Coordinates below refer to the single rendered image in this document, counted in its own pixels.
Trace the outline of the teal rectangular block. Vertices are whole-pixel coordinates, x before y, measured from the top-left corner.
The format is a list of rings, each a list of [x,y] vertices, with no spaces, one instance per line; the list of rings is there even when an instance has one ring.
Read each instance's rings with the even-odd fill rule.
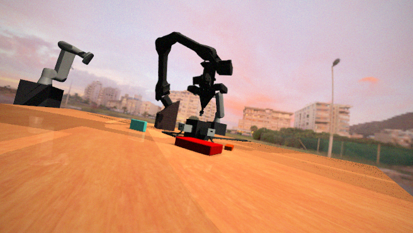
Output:
[[[146,128],[147,128],[146,126],[147,126],[147,122],[132,119],[129,129],[136,130],[139,132],[146,132]]]

